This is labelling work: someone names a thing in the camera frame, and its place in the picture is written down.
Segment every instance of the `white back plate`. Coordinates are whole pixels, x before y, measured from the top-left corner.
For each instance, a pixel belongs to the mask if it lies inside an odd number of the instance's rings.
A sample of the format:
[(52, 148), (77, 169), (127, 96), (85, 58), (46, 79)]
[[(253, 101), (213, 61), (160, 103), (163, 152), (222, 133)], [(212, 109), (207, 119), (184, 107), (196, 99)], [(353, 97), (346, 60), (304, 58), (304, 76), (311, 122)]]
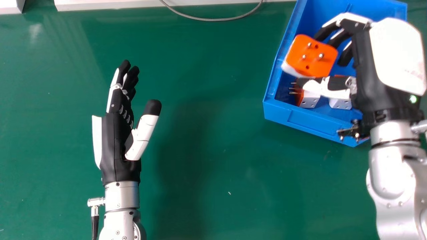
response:
[(380, 81), (422, 96), (427, 81), (420, 32), (403, 20), (385, 18), (375, 23), (369, 34)]

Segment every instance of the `blue plastic bin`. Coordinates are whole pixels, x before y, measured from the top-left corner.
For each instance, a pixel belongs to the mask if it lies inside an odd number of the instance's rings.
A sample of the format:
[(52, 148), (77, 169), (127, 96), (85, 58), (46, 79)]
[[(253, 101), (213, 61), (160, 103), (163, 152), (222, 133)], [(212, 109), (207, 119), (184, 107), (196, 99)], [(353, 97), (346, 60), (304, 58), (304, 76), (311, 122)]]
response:
[[(407, 5), (392, 0), (298, 0), (273, 64), (263, 106), (264, 116), (268, 120), (355, 147), (358, 143), (353, 138), (345, 138), (342, 142), (336, 131), (350, 128), (352, 119), (361, 119), (360, 111), (332, 109), (328, 100), (323, 97), (316, 108), (295, 106), (294, 96), (288, 94), (288, 87), (291, 87), (290, 83), (294, 82), (295, 77), (281, 69), (295, 35), (314, 36), (325, 22), (342, 12), (355, 13), (374, 21), (386, 17), (407, 19)], [(346, 44), (347, 42), (343, 43), (338, 51), (342, 51)], [(331, 75), (355, 76), (352, 65), (353, 61), (347, 67), (335, 65)]]

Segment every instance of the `gray cable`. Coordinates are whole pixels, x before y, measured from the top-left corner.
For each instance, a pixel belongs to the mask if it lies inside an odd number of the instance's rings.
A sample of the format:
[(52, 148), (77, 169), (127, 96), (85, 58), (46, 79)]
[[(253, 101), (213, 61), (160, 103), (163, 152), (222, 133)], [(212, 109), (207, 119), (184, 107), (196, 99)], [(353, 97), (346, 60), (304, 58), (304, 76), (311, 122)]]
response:
[(256, 7), (254, 7), (254, 9), (252, 9), (250, 12), (247, 12), (247, 13), (240, 15), (240, 16), (237, 16), (237, 17), (232, 17), (232, 18), (198, 18), (198, 17), (193, 17), (193, 16), (190, 16), (190, 15), (176, 11), (171, 6), (169, 6), (167, 3), (165, 3), (163, 0), (159, 0), (159, 1), (161, 3), (163, 3), (163, 5), (165, 5), (167, 8), (169, 8), (170, 11), (172, 11), (172, 12), (174, 12), (180, 16), (183, 16), (183, 17), (189, 18), (189, 19), (198, 20), (198, 21), (205, 21), (205, 22), (224, 22), (224, 21), (231, 21), (231, 20), (244, 18), (246, 16), (249, 16), (253, 12), (255, 12), (261, 6), (261, 4), (264, 2), (264, 0), (260, 0), (258, 5)]

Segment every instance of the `robotic hand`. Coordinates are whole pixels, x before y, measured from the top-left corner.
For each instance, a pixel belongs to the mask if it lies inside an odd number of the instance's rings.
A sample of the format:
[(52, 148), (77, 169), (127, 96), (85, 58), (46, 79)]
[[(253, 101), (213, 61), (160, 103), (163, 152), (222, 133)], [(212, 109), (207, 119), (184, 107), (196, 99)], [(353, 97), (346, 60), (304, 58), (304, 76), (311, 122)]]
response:
[(328, 97), (351, 100), (363, 113), (350, 129), (339, 130), (356, 139), (370, 137), (366, 186), (377, 210), (381, 239), (426, 239), (427, 155), (420, 148), (419, 134), (427, 121), (419, 99), (427, 88), (421, 34), (405, 21), (385, 18), (374, 22), (343, 13), (325, 23), (314, 38), (345, 46), (338, 65), (354, 59), (356, 78), (298, 79), (303, 89)]
[(92, 216), (92, 240), (98, 237), (98, 207), (105, 205), (100, 240), (145, 239), (140, 224), (139, 183), (143, 154), (161, 111), (150, 100), (136, 129), (131, 101), (138, 82), (138, 67), (125, 60), (116, 70), (103, 117), (92, 116), (95, 162), (102, 173), (105, 197), (88, 200)]

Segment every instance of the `green tabletop surface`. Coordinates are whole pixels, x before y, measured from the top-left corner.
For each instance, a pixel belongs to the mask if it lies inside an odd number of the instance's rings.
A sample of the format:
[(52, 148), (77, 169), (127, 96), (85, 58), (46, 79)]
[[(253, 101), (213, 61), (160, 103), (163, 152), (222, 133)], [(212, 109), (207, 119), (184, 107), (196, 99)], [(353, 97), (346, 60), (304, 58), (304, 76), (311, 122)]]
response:
[[(427, 46), (426, 1), (407, 3)], [(142, 157), (149, 240), (377, 239), (369, 143), (350, 148), (264, 119), (294, 5), (220, 23), (164, 7), (57, 12), (53, 0), (0, 16), (0, 240), (90, 239), (86, 201), (104, 194), (91, 115), (104, 114), (124, 59), (141, 69), (135, 115), (148, 99), (163, 103)], [(177, 9), (229, 17), (253, 6)]]

